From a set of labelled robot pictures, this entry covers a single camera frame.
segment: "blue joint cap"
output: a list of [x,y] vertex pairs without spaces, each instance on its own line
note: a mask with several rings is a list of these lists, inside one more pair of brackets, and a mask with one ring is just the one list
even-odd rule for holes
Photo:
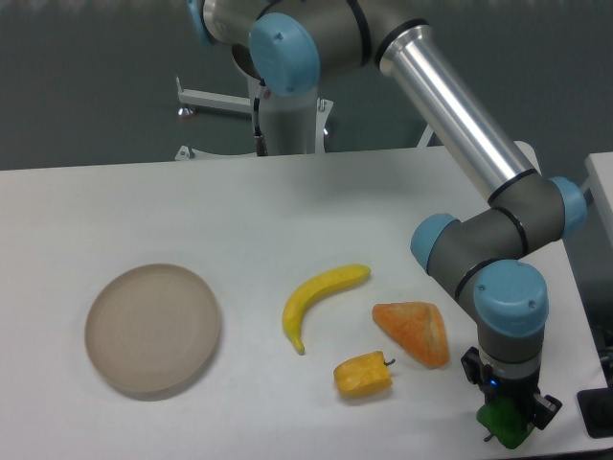
[[587,203],[581,189],[564,177],[552,177],[564,201],[564,232],[562,237],[578,230],[587,216]]
[[549,314],[547,284],[540,272],[518,261],[486,266],[473,290],[481,319],[508,337],[527,337],[545,327]]
[[298,96],[317,86],[319,52],[307,29],[278,12],[258,19],[249,33],[249,52],[256,70],[273,93]]
[[456,220],[449,214],[435,214],[423,221],[415,230],[411,239],[411,252],[426,273],[428,272],[428,260],[434,244],[446,226]]
[[200,42],[203,45],[213,45],[215,42],[204,27],[204,21],[202,20],[202,9],[198,7],[198,0],[186,0],[188,5],[188,14],[192,20],[193,29],[195,30]]

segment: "metal stand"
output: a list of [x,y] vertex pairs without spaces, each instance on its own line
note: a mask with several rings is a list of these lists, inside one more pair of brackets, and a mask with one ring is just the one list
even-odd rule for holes
[[[253,106],[248,98],[240,98],[236,96],[228,96],[224,94],[208,93],[205,91],[195,91],[192,89],[183,89],[179,78],[176,78],[177,98],[181,103],[177,115],[181,119],[191,118],[196,107],[205,109],[224,110],[235,114],[251,115]],[[326,122],[328,116],[334,106],[333,101],[319,98],[313,110],[316,111],[315,118],[315,153],[325,153],[324,140],[328,134],[326,131]],[[183,160],[198,160],[212,158],[233,158],[243,156],[256,156],[255,153],[249,152],[241,155],[220,155],[209,153],[201,150],[192,149],[191,146],[181,146],[176,153],[174,159]]]

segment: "beige plate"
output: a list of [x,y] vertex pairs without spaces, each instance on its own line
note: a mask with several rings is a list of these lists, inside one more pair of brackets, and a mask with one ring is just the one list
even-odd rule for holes
[[100,293],[87,317],[85,346],[110,383],[148,398],[191,383],[219,327],[216,299],[200,277],[176,265],[145,265]]

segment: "gray wall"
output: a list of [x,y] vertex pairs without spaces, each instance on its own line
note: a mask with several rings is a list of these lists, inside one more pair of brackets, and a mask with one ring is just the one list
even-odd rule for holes
[[[613,2],[416,1],[443,52],[546,175],[582,182],[613,150]],[[181,0],[0,0],[0,169],[170,161],[178,147],[252,151],[249,121],[175,116],[183,86],[246,95],[230,51],[202,47]],[[325,82],[332,150],[412,147],[423,121],[374,67]],[[613,299],[594,209],[567,248],[592,316]]]

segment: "green object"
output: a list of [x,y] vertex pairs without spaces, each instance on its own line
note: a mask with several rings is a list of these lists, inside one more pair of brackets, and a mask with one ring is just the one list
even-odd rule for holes
[[477,411],[477,422],[498,438],[507,449],[516,449],[526,440],[532,428],[526,430],[521,415],[509,398],[498,397]]

